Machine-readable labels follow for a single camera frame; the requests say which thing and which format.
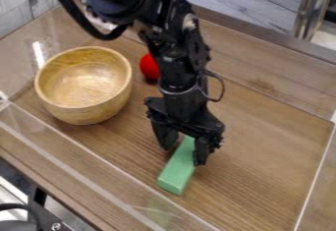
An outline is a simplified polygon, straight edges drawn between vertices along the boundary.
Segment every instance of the wooden bowl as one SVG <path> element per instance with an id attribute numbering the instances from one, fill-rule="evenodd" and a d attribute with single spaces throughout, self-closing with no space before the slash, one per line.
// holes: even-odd
<path id="1" fill-rule="evenodd" d="M 114 50 L 80 47 L 52 57 L 36 76 L 42 106 L 73 125 L 96 124 L 118 113 L 130 93 L 130 65 Z"/>

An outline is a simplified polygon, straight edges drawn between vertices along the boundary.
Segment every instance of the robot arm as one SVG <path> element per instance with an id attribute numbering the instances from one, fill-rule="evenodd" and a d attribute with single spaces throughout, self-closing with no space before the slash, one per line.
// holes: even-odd
<path id="1" fill-rule="evenodd" d="M 220 148 L 224 125 L 208 110 L 208 101 L 220 101 L 221 78 L 206 70 L 210 49 L 205 45 L 200 24 L 186 0 L 85 0 L 89 12 L 117 25 L 100 33 L 76 8 L 72 0 L 58 0 L 80 26 L 100 39 L 117 38 L 134 21 L 141 23 L 138 36 L 145 42 L 160 68 L 158 88 L 162 97 L 148 97 L 148 118 L 164 149 L 169 149 L 184 133 L 196 139 L 194 164 L 204 165 L 209 154 Z M 209 98 L 208 78 L 220 80 L 221 93 Z"/>

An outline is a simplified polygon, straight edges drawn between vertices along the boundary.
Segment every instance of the green foam block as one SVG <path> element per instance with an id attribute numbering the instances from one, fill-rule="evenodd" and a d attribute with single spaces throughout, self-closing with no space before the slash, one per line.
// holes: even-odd
<path id="1" fill-rule="evenodd" d="M 157 178 L 158 187 L 181 196 L 194 173 L 194 139 L 185 136 Z"/>

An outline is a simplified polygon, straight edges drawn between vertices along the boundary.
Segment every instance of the bowl rim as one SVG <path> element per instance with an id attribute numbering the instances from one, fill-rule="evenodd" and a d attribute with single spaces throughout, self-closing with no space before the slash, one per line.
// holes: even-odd
<path id="1" fill-rule="evenodd" d="M 54 61 L 54 59 L 57 57 L 60 57 L 61 55 L 64 55 L 66 53 L 70 53 L 70 52 L 74 52 L 74 51 L 82 50 L 82 49 L 98 49 L 98 50 L 102 50 L 102 51 L 108 51 L 109 53 L 113 53 L 114 55 L 117 55 L 120 57 L 120 59 L 122 60 L 122 62 L 125 64 L 125 71 L 126 71 L 125 83 L 124 83 L 122 87 L 120 88 L 118 92 L 113 96 L 110 96 L 106 100 L 102 100 L 102 101 L 100 101 L 96 104 L 86 105 L 86 106 L 76 106 L 76 107 L 74 106 L 60 105 L 60 104 L 54 103 L 53 100 L 49 99 L 44 95 L 44 92 L 42 92 L 41 86 L 40 86 L 41 75 L 42 75 L 42 72 L 44 72 L 46 66 Z M 101 47 L 101 46 L 80 46 L 80 47 L 74 47 L 72 49 L 68 49 L 65 51 L 61 51 L 60 53 L 54 54 L 50 58 L 48 58 L 48 60 L 44 63 L 44 66 L 40 68 L 40 70 L 38 70 L 38 72 L 36 74 L 34 87 L 36 87 L 36 91 L 37 91 L 38 97 L 48 104 L 50 104 L 52 106 L 58 107 L 58 108 L 64 108 L 64 109 L 85 109 L 85 108 L 92 108 L 92 107 L 94 107 L 94 106 L 97 106 L 100 104 L 104 104 L 108 101 L 110 101 L 113 98 L 116 98 L 124 92 L 124 90 L 126 89 L 128 84 L 130 82 L 130 77 L 132 77 L 130 63 L 129 63 L 128 59 L 125 58 L 125 56 L 118 51 L 116 51 L 116 50 L 113 50 L 113 49 L 110 49 L 108 47 Z"/>

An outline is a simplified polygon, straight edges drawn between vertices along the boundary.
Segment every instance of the red object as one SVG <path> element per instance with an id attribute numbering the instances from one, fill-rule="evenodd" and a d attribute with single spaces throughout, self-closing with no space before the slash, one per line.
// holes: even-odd
<path id="1" fill-rule="evenodd" d="M 140 71 L 149 80 L 157 81 L 160 77 L 158 65 L 149 53 L 141 57 Z"/>

